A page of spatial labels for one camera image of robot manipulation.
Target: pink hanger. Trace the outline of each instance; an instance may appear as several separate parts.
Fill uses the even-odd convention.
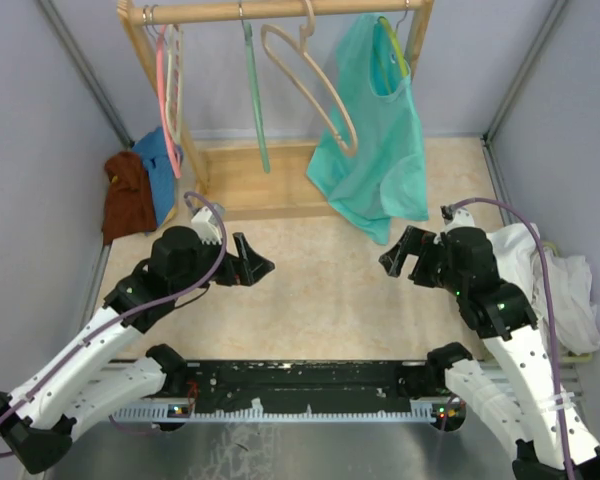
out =
[[[180,178],[180,163],[182,158],[180,152],[176,147],[171,133],[169,130],[169,124],[167,123],[166,113],[166,98],[165,98],[165,84],[164,84],[164,35],[167,31],[167,25],[163,25],[158,40],[156,42],[156,71],[157,71],[157,88],[158,88],[158,103],[160,104],[160,118],[162,120],[162,131],[164,133],[164,143],[167,146],[167,154],[169,155],[169,161],[171,162],[171,168],[176,178]]]

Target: green hanger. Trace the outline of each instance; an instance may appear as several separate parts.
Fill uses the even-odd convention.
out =
[[[260,147],[260,157],[262,158],[262,168],[265,173],[271,171],[269,164],[269,153],[264,138],[264,129],[262,127],[262,109],[260,108],[260,90],[258,89],[258,75],[256,74],[256,57],[253,53],[253,30],[251,24],[242,19],[242,0],[238,1],[240,8],[240,21],[244,31],[244,42],[247,54],[247,71],[249,72],[249,89],[251,90],[251,101],[253,103],[253,118],[256,124],[256,133],[258,135],[258,146]]]
[[[384,32],[387,35],[389,43],[391,44],[391,47],[393,49],[392,62],[397,63],[402,78],[406,78],[409,75],[409,67],[407,65],[406,60],[404,59],[402,50],[400,49],[400,43],[398,42],[398,38],[396,37],[393,28],[391,28],[391,24],[385,17],[379,17],[378,24],[381,25],[384,29]],[[380,53],[376,50],[375,46],[373,49],[373,54],[375,56],[378,66],[380,67],[380,73],[382,73],[382,79],[384,80],[387,92],[392,92],[392,88],[390,85],[391,82],[389,82],[389,75],[387,74],[387,71],[384,67],[385,63],[382,61],[382,58],[380,58]]]
[[[402,78],[408,77],[409,66],[407,65],[407,61],[404,59],[402,49],[400,48],[400,42],[398,42],[398,37],[393,31],[393,28],[391,28],[389,20],[387,20],[385,17],[380,17],[378,19],[378,22],[384,27],[384,31],[387,33],[389,41],[391,41],[391,45],[393,46],[393,53],[396,56],[396,61],[398,62],[398,66],[400,67],[400,72],[402,72]]]

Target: beige hanger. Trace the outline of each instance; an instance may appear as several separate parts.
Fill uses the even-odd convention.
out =
[[[349,112],[347,112],[347,109],[342,103],[342,100],[336,92],[336,89],[333,87],[333,85],[331,84],[327,76],[324,74],[322,69],[318,66],[318,64],[307,53],[307,38],[313,35],[313,32],[315,30],[316,17],[313,13],[311,1],[302,0],[302,2],[304,4],[304,10],[307,14],[307,24],[300,26],[300,41],[298,42],[295,39],[293,39],[291,35],[289,35],[277,25],[266,24],[263,25],[262,29],[260,30],[260,35],[262,37],[262,46],[264,48],[265,53],[273,61],[273,63],[278,65],[278,67],[284,72],[284,74],[287,77],[289,77],[289,80],[293,82],[296,88],[300,90],[300,92],[305,96],[305,98],[313,104],[315,109],[318,111],[322,119],[327,124],[327,128],[331,132],[331,135],[333,135],[333,138],[336,140],[336,143],[340,147],[340,150],[342,150],[342,153],[344,153],[347,157],[353,157],[358,151],[358,134],[356,133],[356,129],[353,126],[353,122],[351,121]],[[336,106],[340,111],[340,115],[342,115],[342,118],[344,119],[347,125],[347,130],[349,130],[349,137],[351,138],[351,145],[347,145],[346,142],[342,139],[335,125],[333,125],[333,122],[331,122],[329,116],[326,114],[324,109],[320,106],[320,104],[314,98],[311,92],[309,92],[307,87],[305,87],[302,84],[302,82],[300,82],[300,80],[298,80],[298,78],[293,74],[291,69],[287,65],[285,65],[275,53],[273,53],[273,51],[267,44],[267,33],[273,33],[274,35],[277,35],[278,37],[282,38],[287,44],[289,44],[291,48],[293,48],[302,57],[305,63],[309,65],[309,67],[311,67],[311,69],[316,73],[318,78],[322,81],[322,84],[325,86],[325,88],[335,101]]]

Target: blue cloth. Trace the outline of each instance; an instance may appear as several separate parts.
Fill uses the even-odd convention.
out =
[[[346,157],[325,130],[307,176],[341,215],[386,245],[391,217],[423,221],[429,213],[424,139],[411,79],[390,61],[393,48],[378,17],[359,16],[336,51],[337,91],[355,125],[358,152]],[[349,143],[336,108],[330,118]]]
[[[151,198],[156,212],[158,227],[171,218],[175,210],[176,181],[164,143],[162,127],[145,135],[131,149],[142,158],[142,165],[149,174]]]

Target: brown cloth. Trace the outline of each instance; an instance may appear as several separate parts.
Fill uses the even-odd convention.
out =
[[[110,182],[104,202],[104,244],[158,228],[149,175],[142,166],[142,159],[133,152],[120,152],[107,160],[104,170]]]

